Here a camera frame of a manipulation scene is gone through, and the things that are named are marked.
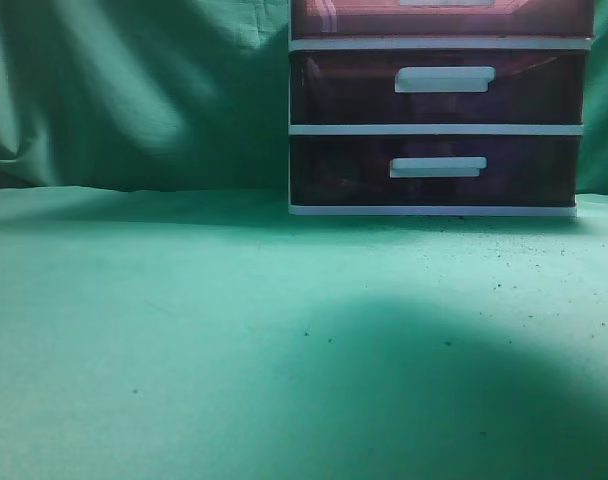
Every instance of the green fabric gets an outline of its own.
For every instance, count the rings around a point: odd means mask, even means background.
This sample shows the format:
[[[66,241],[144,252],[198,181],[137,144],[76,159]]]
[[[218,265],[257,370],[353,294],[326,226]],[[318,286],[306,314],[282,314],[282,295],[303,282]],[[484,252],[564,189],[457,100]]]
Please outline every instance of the green fabric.
[[[579,188],[608,194],[608,0]],[[42,185],[284,188],[286,0],[0,0],[0,169]]]
[[[608,480],[608,197],[282,197],[0,190],[0,480]]]

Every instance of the white drawer handle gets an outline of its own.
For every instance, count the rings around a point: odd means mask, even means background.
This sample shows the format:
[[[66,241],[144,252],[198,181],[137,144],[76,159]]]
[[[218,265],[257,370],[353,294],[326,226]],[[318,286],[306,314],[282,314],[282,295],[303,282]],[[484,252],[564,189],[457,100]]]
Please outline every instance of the white drawer handle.
[[[391,178],[479,177],[486,157],[396,158]]]
[[[493,67],[406,67],[395,75],[395,92],[486,92],[493,80]]]
[[[493,7],[495,0],[400,0],[412,7]]]

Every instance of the translucent plastic drawer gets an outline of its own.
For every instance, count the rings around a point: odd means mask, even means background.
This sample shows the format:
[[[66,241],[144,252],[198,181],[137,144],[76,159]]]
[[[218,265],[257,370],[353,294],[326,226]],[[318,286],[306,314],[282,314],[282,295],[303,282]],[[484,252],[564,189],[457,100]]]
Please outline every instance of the translucent plastic drawer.
[[[291,204],[573,207],[580,139],[291,137]]]
[[[591,0],[292,0],[294,39],[593,34]]]
[[[585,52],[291,55],[292,124],[582,123]]]

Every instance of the plastic drawer unit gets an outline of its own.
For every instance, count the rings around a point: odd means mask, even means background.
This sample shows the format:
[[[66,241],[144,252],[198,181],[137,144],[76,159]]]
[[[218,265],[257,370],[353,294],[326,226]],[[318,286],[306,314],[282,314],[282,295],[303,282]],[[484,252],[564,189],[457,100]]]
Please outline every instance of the plastic drawer unit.
[[[291,212],[575,215],[593,9],[291,0]]]

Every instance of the dark red drawer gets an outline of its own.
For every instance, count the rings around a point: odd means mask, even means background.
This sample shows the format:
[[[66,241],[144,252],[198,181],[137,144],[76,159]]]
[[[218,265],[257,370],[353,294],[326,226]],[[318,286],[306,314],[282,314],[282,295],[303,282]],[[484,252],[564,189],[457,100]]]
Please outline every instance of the dark red drawer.
[[[582,123],[585,52],[291,54],[291,123]]]
[[[573,207],[580,139],[291,137],[291,204]]]
[[[592,0],[291,0],[294,39],[593,34]]]

